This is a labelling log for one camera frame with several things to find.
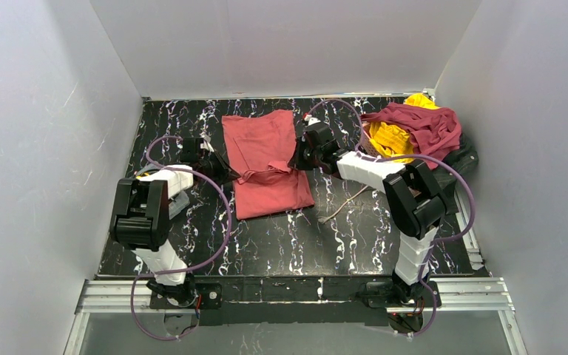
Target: yellow cloth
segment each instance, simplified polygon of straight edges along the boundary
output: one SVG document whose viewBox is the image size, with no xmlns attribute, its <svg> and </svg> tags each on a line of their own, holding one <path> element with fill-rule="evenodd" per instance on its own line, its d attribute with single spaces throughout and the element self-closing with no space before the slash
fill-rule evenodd
<svg viewBox="0 0 568 355">
<path fill-rule="evenodd" d="M 406 99 L 405 104 L 423 107 L 425 109 L 438 109 L 432 100 L 423 94 L 413 94 Z M 369 143 L 384 157 L 395 157 L 403 154 L 413 154 L 414 147 L 410 142 L 410 135 L 394 124 L 385 122 L 371 122 L 369 125 Z M 400 163 L 410 163 L 411 158 L 395 160 Z"/>
<path fill-rule="evenodd" d="M 438 109 L 438 107 L 434 105 L 434 101 L 430 100 L 423 94 L 413 94 L 408 96 L 404 104 L 423 107 L 424 109 Z"/>
<path fill-rule="evenodd" d="M 410 135 L 394 124 L 371 122 L 369 125 L 369 143 L 384 157 L 395 157 L 403 154 L 413 154 L 413 144 Z M 411 158 L 395 160 L 400 163 L 410 163 Z"/>
</svg>

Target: pile of clothes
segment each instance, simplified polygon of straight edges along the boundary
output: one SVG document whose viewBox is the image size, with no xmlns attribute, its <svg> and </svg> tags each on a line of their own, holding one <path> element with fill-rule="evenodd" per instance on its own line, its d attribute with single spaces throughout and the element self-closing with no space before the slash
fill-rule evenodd
<svg viewBox="0 0 568 355">
<path fill-rule="evenodd" d="M 362 115 L 369 154 L 384 158 L 423 154 L 442 160 L 463 175 L 478 165 L 478 153 L 462 132 L 456 113 L 437 107 L 424 94 L 415 94 L 404 104 L 390 103 L 377 113 Z M 399 159 L 409 163 L 412 159 Z M 456 178 L 426 160 L 434 177 L 448 196 L 453 196 Z"/>
</svg>

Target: white cord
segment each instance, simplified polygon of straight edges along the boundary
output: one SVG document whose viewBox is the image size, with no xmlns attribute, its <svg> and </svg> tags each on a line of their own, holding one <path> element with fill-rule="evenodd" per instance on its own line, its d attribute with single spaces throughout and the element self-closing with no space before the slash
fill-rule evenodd
<svg viewBox="0 0 568 355">
<path fill-rule="evenodd" d="M 346 204 L 350 203 L 354 198 L 358 197 L 360 194 L 362 194 L 369 186 L 364 185 L 362 187 L 362 189 L 360 189 L 360 191 L 358 191 L 354 196 L 348 198 L 340 207 L 339 209 L 337 209 L 336 212 L 334 212 L 333 214 L 330 214 L 327 217 L 319 217 L 318 221 L 319 223 L 323 224 L 325 222 L 328 222 L 329 220 L 331 220 L 332 218 L 336 217 L 337 214 L 339 214 L 339 212 L 341 212 L 341 210 L 343 209 L 343 207 L 345 207 Z"/>
</svg>

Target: maroon shirt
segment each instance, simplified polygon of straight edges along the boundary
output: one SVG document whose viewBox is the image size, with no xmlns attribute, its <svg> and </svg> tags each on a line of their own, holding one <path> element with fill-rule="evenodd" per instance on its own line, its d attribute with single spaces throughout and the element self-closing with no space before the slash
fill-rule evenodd
<svg viewBox="0 0 568 355">
<path fill-rule="evenodd" d="M 395 124 L 410 133 L 410 142 L 416 154 L 443 160 L 445 155 L 460 147 L 461 125 L 452 109 L 424 109 L 423 107 L 390 103 L 382 111 L 361 116 L 366 122 Z M 430 169 L 436 164 L 425 161 Z"/>
</svg>

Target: white panel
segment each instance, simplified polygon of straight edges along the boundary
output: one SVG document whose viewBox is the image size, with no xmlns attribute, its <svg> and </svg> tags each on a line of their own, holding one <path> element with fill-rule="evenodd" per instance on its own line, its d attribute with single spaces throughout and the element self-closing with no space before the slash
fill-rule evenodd
<svg viewBox="0 0 568 355">
<path fill-rule="evenodd" d="M 86 0 L 0 1 L 0 354 L 61 354 L 141 99 Z"/>
<path fill-rule="evenodd" d="M 568 354 L 568 1 L 483 2 L 436 93 L 479 151 L 476 231 L 528 351 Z"/>
<path fill-rule="evenodd" d="M 480 0 L 92 0 L 142 96 L 421 90 Z"/>
<path fill-rule="evenodd" d="M 208 98 L 229 91 L 215 0 L 91 3 L 141 96 Z"/>
</svg>

